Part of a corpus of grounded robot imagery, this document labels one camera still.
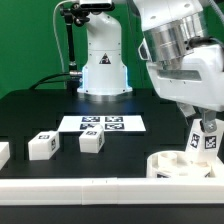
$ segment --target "green wall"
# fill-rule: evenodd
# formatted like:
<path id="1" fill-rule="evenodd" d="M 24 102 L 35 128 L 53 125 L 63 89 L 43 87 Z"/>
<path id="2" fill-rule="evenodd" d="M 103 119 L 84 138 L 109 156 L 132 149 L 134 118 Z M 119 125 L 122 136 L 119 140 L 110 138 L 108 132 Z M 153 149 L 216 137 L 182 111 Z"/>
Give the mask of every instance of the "green wall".
<path id="1" fill-rule="evenodd" d="M 60 60 L 52 26 L 52 14 L 58 0 L 0 1 L 0 97 L 10 91 L 27 89 L 43 77 L 61 72 Z M 125 5 L 117 5 L 110 13 L 123 27 L 123 62 L 128 66 L 132 87 L 151 87 L 145 63 L 136 48 L 142 41 L 140 20 L 128 21 Z M 223 27 L 211 9 L 205 10 L 211 35 L 224 41 Z M 67 65 L 65 25 L 58 15 L 57 27 Z M 75 52 L 79 68 L 87 60 L 85 28 L 75 28 Z M 43 85 L 41 88 L 64 88 L 63 83 Z"/>

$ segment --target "white paper sheet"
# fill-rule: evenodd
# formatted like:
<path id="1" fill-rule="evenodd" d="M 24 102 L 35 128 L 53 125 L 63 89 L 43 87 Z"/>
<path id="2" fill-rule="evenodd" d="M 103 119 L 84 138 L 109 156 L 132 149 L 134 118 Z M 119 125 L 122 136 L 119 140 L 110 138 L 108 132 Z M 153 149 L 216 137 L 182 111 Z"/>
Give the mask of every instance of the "white paper sheet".
<path id="1" fill-rule="evenodd" d="M 64 116 L 59 132 L 79 132 L 101 124 L 104 131 L 146 131 L 141 116 Z"/>

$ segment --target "white cube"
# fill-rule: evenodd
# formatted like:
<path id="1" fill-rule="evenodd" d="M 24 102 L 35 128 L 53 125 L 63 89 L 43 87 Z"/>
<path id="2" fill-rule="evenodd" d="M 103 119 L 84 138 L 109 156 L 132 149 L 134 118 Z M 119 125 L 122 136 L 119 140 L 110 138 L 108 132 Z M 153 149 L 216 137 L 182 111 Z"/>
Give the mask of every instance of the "white cube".
<path id="1" fill-rule="evenodd" d="M 40 132 L 29 143 L 30 160 L 48 160 L 59 149 L 59 133 L 57 131 Z"/>
<path id="2" fill-rule="evenodd" d="M 98 153 L 105 142 L 104 130 L 101 125 L 88 128 L 79 137 L 80 151 L 85 153 Z"/>
<path id="3" fill-rule="evenodd" d="M 10 158 L 9 143 L 0 142 L 0 170 L 6 164 L 9 158 Z"/>

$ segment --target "white platform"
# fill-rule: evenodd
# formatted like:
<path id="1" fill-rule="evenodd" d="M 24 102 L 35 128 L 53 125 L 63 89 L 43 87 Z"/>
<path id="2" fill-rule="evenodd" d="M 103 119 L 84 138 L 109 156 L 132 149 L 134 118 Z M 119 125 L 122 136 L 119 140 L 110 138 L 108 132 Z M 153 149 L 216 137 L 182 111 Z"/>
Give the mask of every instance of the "white platform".
<path id="1" fill-rule="evenodd" d="M 0 205 L 223 204 L 224 166 L 210 178 L 0 180 Z"/>

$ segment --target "table surface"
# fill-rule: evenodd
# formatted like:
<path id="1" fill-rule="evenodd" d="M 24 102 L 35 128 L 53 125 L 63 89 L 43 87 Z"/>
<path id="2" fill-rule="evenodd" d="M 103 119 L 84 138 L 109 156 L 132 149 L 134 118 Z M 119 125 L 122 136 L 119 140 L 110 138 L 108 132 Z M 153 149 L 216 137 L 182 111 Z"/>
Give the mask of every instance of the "table surface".
<path id="1" fill-rule="evenodd" d="M 29 161 L 28 142 L 36 134 L 57 130 L 63 116 L 83 115 L 141 115 L 146 131 L 106 132 L 99 154 L 80 153 L 81 132 L 60 133 L 61 147 L 50 160 Z M 218 113 L 217 118 L 223 119 L 223 113 Z M 14 91 L 0 100 L 0 141 L 10 143 L 11 154 L 0 171 L 0 179 L 145 177 L 147 157 L 161 150 L 184 150 L 189 131 L 190 126 L 176 104 L 159 99 L 150 89 L 137 89 L 131 97 L 103 103 L 79 99 L 65 90 Z M 36 217 L 32 223 L 47 223 L 49 215 L 54 223 L 62 223 L 63 219 L 70 222 L 73 218 L 80 223 L 137 220 L 145 223 L 150 219 L 152 223 L 180 223 L 180 220 L 194 223 L 195 219 L 214 223 L 213 215 L 224 220 L 223 208 L 223 205 L 2 206 L 0 216 L 5 217 L 5 223 L 25 223 L 25 220 L 28 223 L 31 217 Z"/>

